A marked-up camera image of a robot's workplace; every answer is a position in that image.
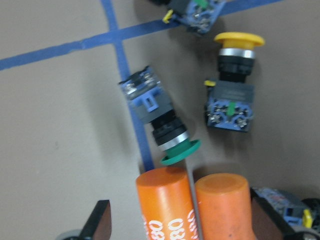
orange cylinder top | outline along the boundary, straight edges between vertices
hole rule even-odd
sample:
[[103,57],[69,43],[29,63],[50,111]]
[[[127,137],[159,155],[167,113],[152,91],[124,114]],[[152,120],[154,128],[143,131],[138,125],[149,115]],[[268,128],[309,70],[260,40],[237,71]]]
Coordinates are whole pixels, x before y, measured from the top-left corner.
[[217,173],[195,183],[204,240],[255,240],[248,181]]
[[179,167],[147,171],[136,179],[146,234],[151,240],[197,240],[187,172]]

yellow plastic tab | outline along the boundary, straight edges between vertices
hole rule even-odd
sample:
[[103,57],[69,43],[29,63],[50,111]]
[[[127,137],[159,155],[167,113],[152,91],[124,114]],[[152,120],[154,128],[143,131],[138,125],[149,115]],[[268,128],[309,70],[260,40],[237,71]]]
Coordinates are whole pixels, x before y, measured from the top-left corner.
[[223,32],[215,36],[217,43],[223,44],[223,48],[236,48],[253,50],[255,47],[265,45],[265,40],[252,33],[246,32]]
[[302,225],[308,229],[312,227],[313,219],[309,209],[303,210]]
[[172,18],[172,14],[174,14],[174,11],[172,9],[170,9],[166,15],[163,17],[162,21],[165,23],[165,24],[168,24],[170,23],[169,19]]
[[205,80],[204,81],[204,85],[208,86],[208,87],[214,87],[216,85],[215,81],[210,81],[210,80]]

green plastic tab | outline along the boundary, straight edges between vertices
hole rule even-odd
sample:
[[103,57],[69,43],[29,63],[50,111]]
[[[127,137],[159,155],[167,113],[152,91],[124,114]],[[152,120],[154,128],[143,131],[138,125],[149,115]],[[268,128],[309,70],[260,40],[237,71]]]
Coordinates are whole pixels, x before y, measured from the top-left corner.
[[194,0],[196,4],[198,4],[203,9],[206,9],[208,7],[208,1],[207,0]]
[[226,115],[231,117],[235,114],[235,108],[236,108],[236,103],[234,101],[231,101],[229,103],[229,106],[228,106],[228,111],[226,112]]
[[180,162],[189,155],[193,154],[200,147],[200,145],[200,140],[189,141],[189,139],[186,139],[178,145],[166,150],[165,152],[167,153],[167,156],[162,158],[160,162],[166,166]]

silver metal ring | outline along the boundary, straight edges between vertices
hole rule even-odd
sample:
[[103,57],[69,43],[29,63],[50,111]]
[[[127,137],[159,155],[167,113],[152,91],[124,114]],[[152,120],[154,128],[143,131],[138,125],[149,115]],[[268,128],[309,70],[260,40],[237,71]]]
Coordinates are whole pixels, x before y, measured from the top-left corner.
[[255,59],[256,54],[254,51],[245,50],[241,48],[221,48],[219,56],[235,56],[242,57],[246,59]]
[[182,143],[184,140],[189,138],[189,134],[187,131],[181,133],[179,136],[176,136],[175,138],[171,139],[170,141],[167,141],[164,144],[159,145],[159,148],[162,151],[166,151],[170,148],[173,148],[174,146]]

orange cylinder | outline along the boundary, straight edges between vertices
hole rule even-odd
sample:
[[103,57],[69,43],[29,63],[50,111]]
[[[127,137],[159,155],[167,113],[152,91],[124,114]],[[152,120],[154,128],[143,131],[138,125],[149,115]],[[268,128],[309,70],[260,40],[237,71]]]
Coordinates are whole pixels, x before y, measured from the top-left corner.
[[217,173],[195,183],[204,240],[255,240],[248,181]]
[[136,179],[149,240],[198,240],[196,215],[186,170],[162,167]]

